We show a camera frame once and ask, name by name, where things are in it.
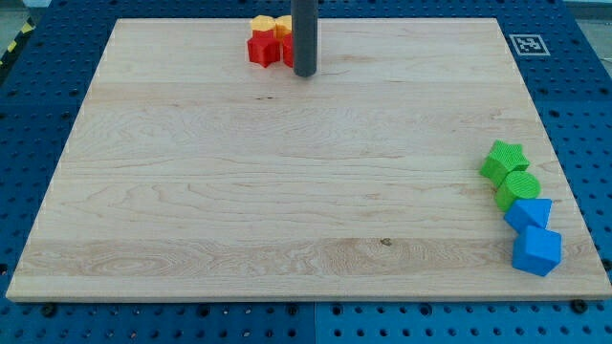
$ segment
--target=red block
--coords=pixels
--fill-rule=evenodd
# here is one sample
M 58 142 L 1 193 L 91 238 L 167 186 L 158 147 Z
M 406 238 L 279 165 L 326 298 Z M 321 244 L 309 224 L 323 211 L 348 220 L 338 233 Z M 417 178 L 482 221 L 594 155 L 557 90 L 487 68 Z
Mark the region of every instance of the red block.
M 267 30 L 264 32 L 260 30 L 253 30 L 252 36 L 254 38 L 274 38 L 274 30 Z
M 291 68 L 294 67 L 294 35 L 288 33 L 283 38 L 283 62 Z
M 253 37 L 247 42 L 249 61 L 259 63 L 264 68 L 280 61 L 280 43 L 275 38 Z

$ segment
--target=wood grain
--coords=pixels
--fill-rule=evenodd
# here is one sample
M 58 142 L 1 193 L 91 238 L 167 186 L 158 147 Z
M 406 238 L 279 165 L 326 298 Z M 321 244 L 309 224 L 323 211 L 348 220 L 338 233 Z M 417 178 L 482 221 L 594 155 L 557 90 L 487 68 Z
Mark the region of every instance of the wood grain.
M 119 20 L 8 298 L 602 299 L 612 288 L 492 19 L 322 20 L 319 72 L 245 61 L 247 20 Z M 563 263 L 511 266 L 478 175 L 520 142 Z

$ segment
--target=wooden cutting board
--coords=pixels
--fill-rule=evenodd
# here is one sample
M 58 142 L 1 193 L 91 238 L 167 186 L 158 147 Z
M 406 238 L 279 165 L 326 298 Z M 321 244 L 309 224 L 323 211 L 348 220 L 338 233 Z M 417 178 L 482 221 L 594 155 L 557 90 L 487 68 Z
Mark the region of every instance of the wooden cutting board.
M 612 290 L 494 19 L 321 20 L 316 76 L 247 20 L 120 20 L 12 277 L 41 302 L 557 300 Z M 511 266 L 478 170 L 524 144 L 563 262 Z

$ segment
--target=blue cube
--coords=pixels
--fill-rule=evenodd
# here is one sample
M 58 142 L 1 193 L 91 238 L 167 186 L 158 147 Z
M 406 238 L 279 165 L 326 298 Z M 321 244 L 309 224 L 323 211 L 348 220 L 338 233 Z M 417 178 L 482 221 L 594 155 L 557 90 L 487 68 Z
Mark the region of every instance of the blue cube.
M 514 241 L 513 267 L 546 276 L 561 262 L 561 235 L 536 226 L 527 226 Z
M 516 200 L 504 220 L 519 234 L 527 226 L 546 228 L 553 201 L 549 199 Z

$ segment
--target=black metal pole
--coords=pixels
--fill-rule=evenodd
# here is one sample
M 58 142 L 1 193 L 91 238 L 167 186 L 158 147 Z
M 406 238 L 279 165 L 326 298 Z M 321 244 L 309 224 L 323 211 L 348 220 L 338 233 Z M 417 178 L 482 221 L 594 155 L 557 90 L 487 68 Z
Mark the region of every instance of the black metal pole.
M 292 0 L 294 73 L 310 76 L 317 71 L 317 0 Z

